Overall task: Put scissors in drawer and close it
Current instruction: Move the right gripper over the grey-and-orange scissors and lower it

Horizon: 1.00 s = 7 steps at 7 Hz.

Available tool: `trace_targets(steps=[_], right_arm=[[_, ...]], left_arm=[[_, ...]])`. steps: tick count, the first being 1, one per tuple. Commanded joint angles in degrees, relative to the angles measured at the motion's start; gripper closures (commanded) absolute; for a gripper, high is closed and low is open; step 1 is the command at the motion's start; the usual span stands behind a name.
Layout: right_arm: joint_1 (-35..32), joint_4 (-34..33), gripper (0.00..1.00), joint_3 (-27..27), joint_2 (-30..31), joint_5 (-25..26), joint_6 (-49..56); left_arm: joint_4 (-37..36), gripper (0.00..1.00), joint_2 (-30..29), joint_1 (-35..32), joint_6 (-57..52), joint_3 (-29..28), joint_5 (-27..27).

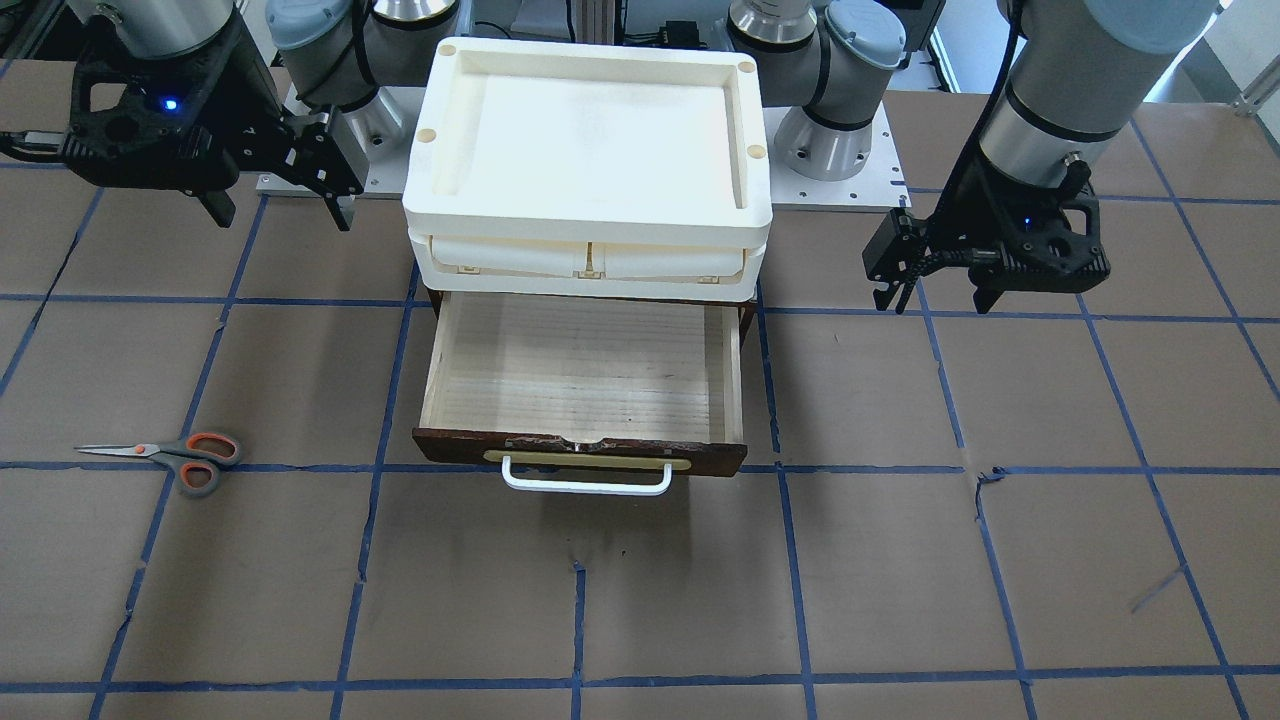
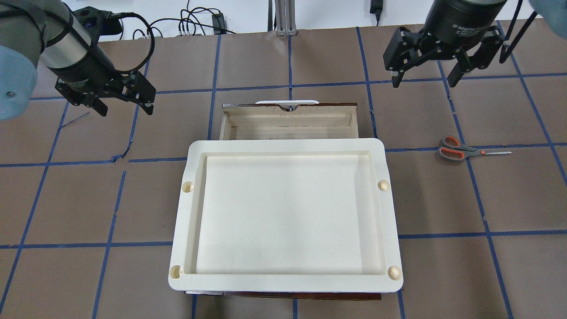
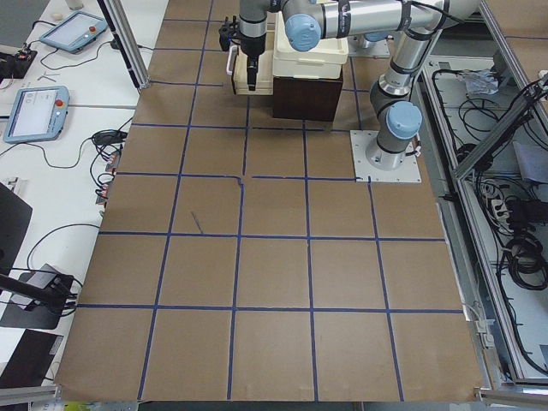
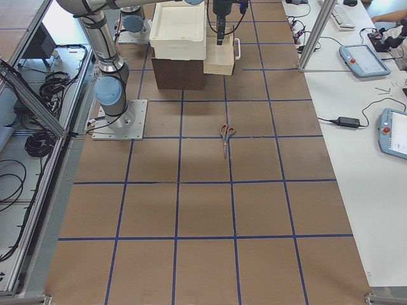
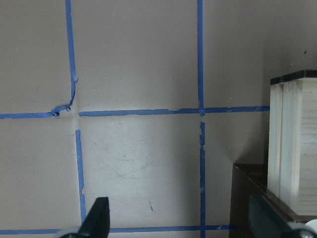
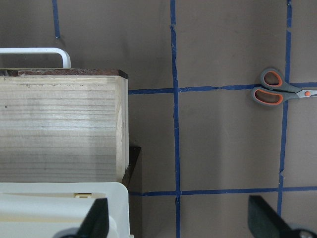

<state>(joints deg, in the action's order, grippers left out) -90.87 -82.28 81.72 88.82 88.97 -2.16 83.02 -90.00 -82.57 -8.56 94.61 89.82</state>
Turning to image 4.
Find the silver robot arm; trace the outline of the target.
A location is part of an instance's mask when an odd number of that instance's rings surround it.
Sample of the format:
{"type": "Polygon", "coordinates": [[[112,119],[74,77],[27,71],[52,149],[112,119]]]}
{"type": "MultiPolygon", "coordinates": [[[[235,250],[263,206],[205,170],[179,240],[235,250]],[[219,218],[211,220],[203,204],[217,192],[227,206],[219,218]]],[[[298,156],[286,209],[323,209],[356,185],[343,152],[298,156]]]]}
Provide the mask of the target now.
{"type": "Polygon", "coordinates": [[[204,2],[185,1],[157,3],[155,14],[148,20],[142,6],[121,9],[120,44],[153,44],[205,41],[206,12],[204,2]]]}
{"type": "Polygon", "coordinates": [[[106,123],[87,133],[100,134],[103,139],[136,139],[142,135],[131,132],[136,119],[135,107],[145,100],[129,101],[126,86],[128,65],[118,53],[107,24],[105,10],[142,8],[156,1],[59,1],[58,4],[77,18],[98,60],[100,76],[93,87],[101,105],[106,123]]]}

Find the person forearm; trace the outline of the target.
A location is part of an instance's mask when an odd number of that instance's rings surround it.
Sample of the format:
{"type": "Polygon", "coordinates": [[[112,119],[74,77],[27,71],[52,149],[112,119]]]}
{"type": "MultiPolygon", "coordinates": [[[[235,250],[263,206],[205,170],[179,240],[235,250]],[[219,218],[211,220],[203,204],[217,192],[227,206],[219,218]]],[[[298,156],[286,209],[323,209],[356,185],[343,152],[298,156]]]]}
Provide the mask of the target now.
{"type": "Polygon", "coordinates": [[[407,9],[397,10],[391,13],[385,13],[382,15],[374,16],[371,21],[375,24],[377,22],[396,22],[399,23],[402,19],[406,18],[407,9]]]}

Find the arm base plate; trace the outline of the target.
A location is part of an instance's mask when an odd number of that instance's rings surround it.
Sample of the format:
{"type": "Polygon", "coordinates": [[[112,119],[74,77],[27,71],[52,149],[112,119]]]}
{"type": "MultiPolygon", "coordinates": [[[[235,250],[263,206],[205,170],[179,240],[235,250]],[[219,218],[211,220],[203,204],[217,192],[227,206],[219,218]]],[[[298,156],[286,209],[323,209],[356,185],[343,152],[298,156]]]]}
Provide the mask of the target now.
{"type": "Polygon", "coordinates": [[[119,44],[149,44],[149,34],[152,20],[145,20],[143,30],[140,32],[129,32],[122,25],[118,36],[119,44]]]}
{"type": "Polygon", "coordinates": [[[99,107],[99,116],[104,119],[97,121],[92,131],[93,140],[142,140],[148,107],[147,100],[127,100],[127,111],[116,118],[105,115],[99,107]]]}

